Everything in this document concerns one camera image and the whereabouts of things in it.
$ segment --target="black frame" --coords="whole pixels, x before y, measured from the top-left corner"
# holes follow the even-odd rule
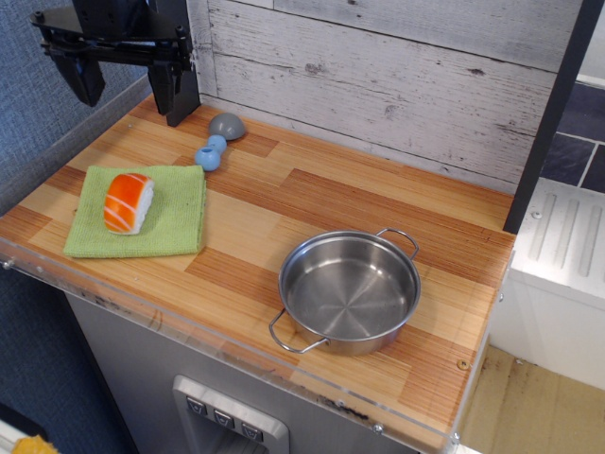
[[[186,0],[149,0],[149,6],[191,31]],[[175,95],[174,109],[166,116],[166,123],[168,126],[178,126],[199,104],[198,77],[194,68],[193,71],[182,73],[181,91]]]
[[[512,234],[519,233],[531,196],[540,178],[546,154],[557,132],[565,105],[574,88],[579,69],[586,55],[586,50],[595,32],[598,17],[603,9],[603,3],[604,0],[584,0],[579,9],[578,19],[563,55],[559,74],[555,79],[550,98],[546,103],[544,116],[527,157],[526,166],[517,186],[509,215],[504,224],[506,232]]]

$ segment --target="pot handle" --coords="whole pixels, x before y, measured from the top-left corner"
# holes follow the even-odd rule
[[[410,235],[408,235],[406,232],[402,232],[401,230],[397,230],[397,229],[392,229],[390,227],[387,227],[386,229],[382,229],[380,232],[378,232],[376,234],[376,236],[381,236],[383,233],[385,232],[394,232],[396,234],[399,235],[403,235],[405,236],[407,239],[409,239],[411,241],[411,243],[414,245],[415,251],[412,253],[412,255],[409,257],[410,260],[413,260],[414,257],[416,256],[416,254],[419,252],[420,250],[420,246],[418,246],[418,243],[416,242],[416,240],[414,238],[412,238]]]
[[[275,334],[275,331],[273,331],[273,325],[275,325],[277,323],[277,321],[280,320],[280,318],[284,315],[284,312],[285,312],[285,308],[282,309],[282,311],[279,314],[277,314],[277,316],[273,319],[273,321],[268,324],[268,330],[271,332],[271,336],[273,337],[273,340],[275,342],[277,342],[277,344],[280,347],[285,348],[285,350],[287,350],[288,352],[302,354],[302,353],[308,352],[309,350],[314,349],[315,347],[322,345],[323,343],[330,341],[328,338],[322,338],[322,339],[318,340],[317,342],[312,343],[308,347],[304,347],[302,350],[297,350],[296,348],[292,348],[289,345],[286,345],[285,343],[283,343],[281,340],[278,339],[277,335]]]

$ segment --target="button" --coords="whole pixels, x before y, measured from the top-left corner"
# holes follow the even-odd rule
[[[215,421],[217,421],[224,428],[234,428],[233,418],[222,411],[215,410]]]
[[[200,416],[205,416],[207,414],[206,406],[189,396],[187,396],[187,406],[193,413],[196,413]]]
[[[255,442],[263,443],[263,431],[260,428],[254,428],[250,424],[242,423],[242,433]]]

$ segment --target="dark tile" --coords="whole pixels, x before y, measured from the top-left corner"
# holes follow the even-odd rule
[[[555,134],[540,176],[577,186],[594,147],[593,142]]]
[[[605,141],[605,90],[576,83],[558,131]]]
[[[596,149],[582,187],[605,193],[605,145],[599,145]]]

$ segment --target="salmon nigiri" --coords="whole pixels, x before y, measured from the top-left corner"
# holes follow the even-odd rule
[[[105,196],[105,226],[120,235],[141,231],[153,199],[153,180],[140,173],[122,173],[115,177]]]

